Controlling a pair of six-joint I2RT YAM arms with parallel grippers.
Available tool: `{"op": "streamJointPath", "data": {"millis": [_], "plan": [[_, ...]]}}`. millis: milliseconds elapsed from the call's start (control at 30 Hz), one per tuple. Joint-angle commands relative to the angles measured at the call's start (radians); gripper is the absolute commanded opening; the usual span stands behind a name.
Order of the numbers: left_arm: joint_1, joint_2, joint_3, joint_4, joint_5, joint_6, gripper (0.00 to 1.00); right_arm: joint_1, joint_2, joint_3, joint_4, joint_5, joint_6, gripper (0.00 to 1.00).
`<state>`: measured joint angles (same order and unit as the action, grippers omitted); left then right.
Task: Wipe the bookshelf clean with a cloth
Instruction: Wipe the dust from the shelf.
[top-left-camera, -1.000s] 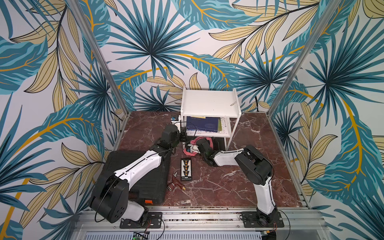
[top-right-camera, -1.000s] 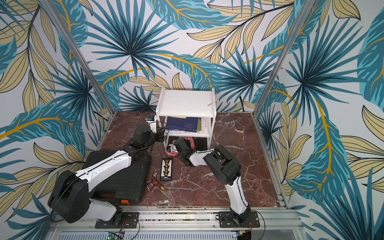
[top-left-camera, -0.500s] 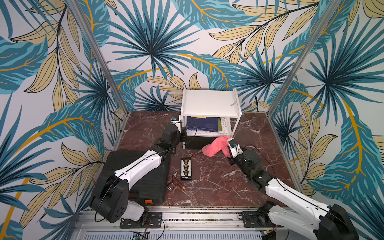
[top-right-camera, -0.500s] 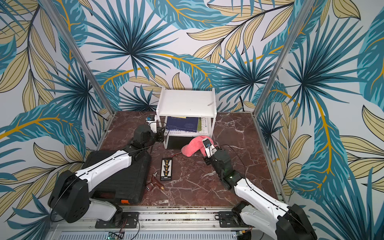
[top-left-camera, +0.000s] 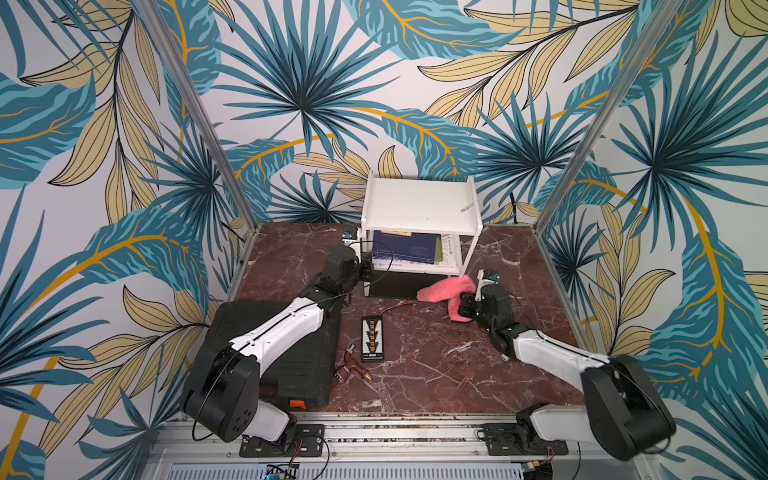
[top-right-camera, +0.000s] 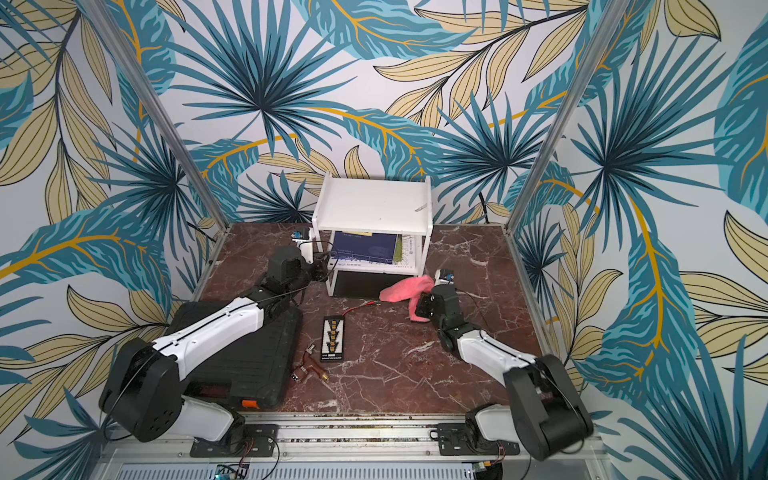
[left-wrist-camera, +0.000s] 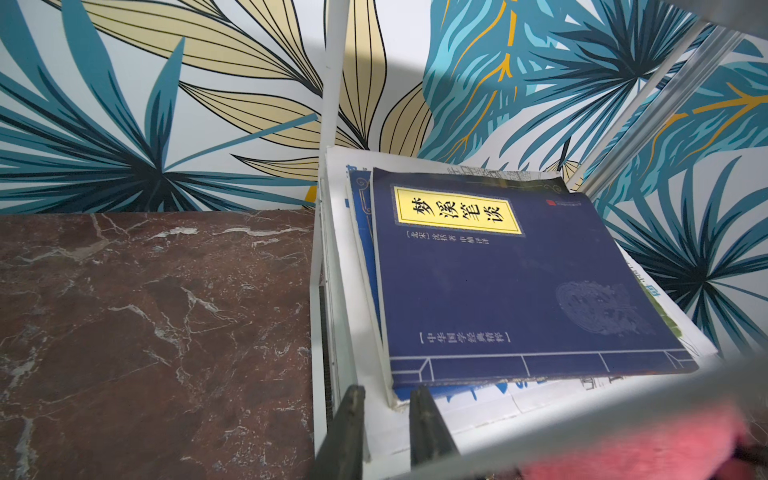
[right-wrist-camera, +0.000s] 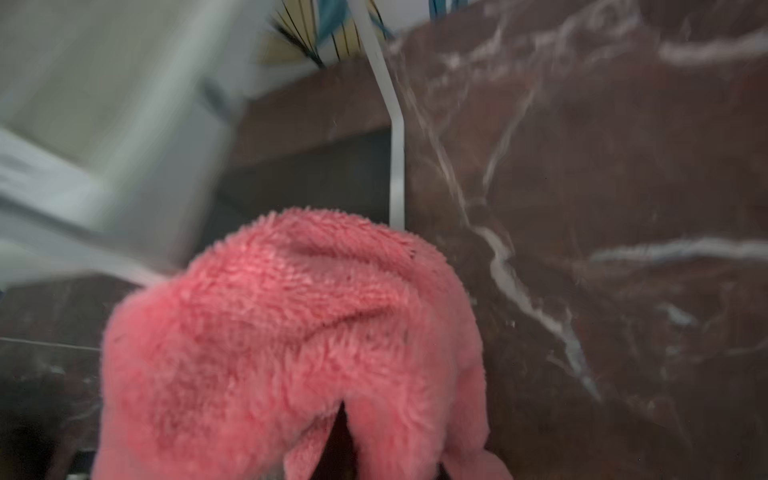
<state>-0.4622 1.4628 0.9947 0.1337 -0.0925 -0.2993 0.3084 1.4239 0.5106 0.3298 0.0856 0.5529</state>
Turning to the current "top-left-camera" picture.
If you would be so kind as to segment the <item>pink fluffy cloth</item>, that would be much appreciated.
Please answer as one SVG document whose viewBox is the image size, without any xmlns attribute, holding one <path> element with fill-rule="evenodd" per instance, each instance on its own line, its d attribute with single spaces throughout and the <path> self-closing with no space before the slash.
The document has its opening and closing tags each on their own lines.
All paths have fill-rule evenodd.
<svg viewBox="0 0 768 480">
<path fill-rule="evenodd" d="M 416 298 L 418 302 L 447 303 L 447 312 L 449 319 L 453 322 L 468 323 L 471 318 L 462 316 L 459 313 L 461 295 L 464 293 L 474 294 L 476 285 L 469 276 L 452 277 L 440 280 L 433 285 L 420 289 Z"/>
</svg>

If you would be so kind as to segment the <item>white two-tier bookshelf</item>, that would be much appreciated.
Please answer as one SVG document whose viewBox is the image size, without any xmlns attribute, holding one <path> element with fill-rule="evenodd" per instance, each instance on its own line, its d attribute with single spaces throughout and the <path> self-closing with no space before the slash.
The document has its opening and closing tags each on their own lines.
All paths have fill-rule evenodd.
<svg viewBox="0 0 768 480">
<path fill-rule="evenodd" d="M 474 204 L 474 208 L 460 210 Z M 451 235 L 464 275 L 477 246 L 483 223 L 474 179 L 464 182 L 368 177 L 359 238 L 369 252 L 375 231 Z"/>
</svg>

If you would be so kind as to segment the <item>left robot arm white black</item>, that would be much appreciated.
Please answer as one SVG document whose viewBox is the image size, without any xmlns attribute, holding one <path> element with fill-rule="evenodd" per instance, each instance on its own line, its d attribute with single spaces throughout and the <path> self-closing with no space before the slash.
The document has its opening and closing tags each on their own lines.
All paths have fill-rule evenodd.
<svg viewBox="0 0 768 480">
<path fill-rule="evenodd" d="M 248 436 L 279 447 L 291 444 L 296 418 L 259 399 L 261 377 L 340 312 L 356 285 L 372 279 L 372 271 L 371 255 L 358 241 L 336 246 L 312 282 L 264 324 L 231 339 L 205 341 L 180 394 L 181 412 L 224 442 Z"/>
</svg>

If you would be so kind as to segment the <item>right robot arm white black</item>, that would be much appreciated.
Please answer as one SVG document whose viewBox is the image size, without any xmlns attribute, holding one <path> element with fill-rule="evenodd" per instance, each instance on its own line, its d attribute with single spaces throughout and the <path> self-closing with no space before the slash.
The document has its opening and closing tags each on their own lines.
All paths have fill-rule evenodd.
<svg viewBox="0 0 768 480">
<path fill-rule="evenodd" d="M 583 395 L 581 405 L 521 411 L 518 417 L 539 439 L 592 443 L 628 461 L 676 433 L 669 409 L 634 357 L 578 349 L 517 321 L 511 295 L 498 283 L 461 294 L 458 312 L 476 321 L 506 359 L 533 365 Z"/>
</svg>

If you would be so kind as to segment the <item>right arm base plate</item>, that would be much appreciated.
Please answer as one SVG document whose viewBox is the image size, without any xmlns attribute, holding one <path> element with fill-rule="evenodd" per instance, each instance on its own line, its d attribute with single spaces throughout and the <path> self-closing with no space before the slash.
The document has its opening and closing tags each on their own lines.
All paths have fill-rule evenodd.
<svg viewBox="0 0 768 480">
<path fill-rule="evenodd" d="M 523 423 L 485 423 L 475 432 L 490 456 L 535 456 L 551 458 L 569 453 L 564 441 L 541 439 Z"/>
</svg>

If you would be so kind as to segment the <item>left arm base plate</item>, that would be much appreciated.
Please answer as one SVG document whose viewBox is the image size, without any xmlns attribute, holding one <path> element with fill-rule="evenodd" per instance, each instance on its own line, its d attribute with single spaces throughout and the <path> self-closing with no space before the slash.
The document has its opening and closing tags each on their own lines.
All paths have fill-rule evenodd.
<svg viewBox="0 0 768 480">
<path fill-rule="evenodd" d="M 241 441 L 241 458 L 320 458 L 327 454 L 325 426 L 323 424 L 297 424 L 287 434 L 270 442 L 255 436 L 244 436 Z"/>
</svg>

